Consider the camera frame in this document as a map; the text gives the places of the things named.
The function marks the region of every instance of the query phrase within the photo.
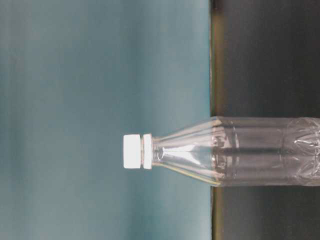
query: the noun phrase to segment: plastic bottle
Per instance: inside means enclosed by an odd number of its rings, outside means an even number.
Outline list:
[[[125,168],[161,166],[213,186],[320,186],[320,119],[212,117],[123,137]]]

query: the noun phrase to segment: blue wall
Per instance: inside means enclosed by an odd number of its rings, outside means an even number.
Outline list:
[[[204,239],[210,188],[122,136],[209,117],[207,0],[0,1],[0,238]]]

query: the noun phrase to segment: dark background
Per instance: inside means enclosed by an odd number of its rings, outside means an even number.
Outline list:
[[[320,117],[320,2],[211,1],[218,116]],[[316,240],[320,188],[213,188],[215,240]]]

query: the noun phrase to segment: white bottle cap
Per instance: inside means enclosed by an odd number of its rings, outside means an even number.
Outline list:
[[[152,168],[152,135],[144,134],[143,135],[143,168],[151,169]]]
[[[139,134],[123,136],[123,167],[139,169],[141,166],[141,139]]]

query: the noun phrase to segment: clear plastic bottle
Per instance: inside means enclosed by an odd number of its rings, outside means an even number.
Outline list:
[[[212,117],[123,137],[125,168],[161,166],[213,186],[320,186],[320,119]]]

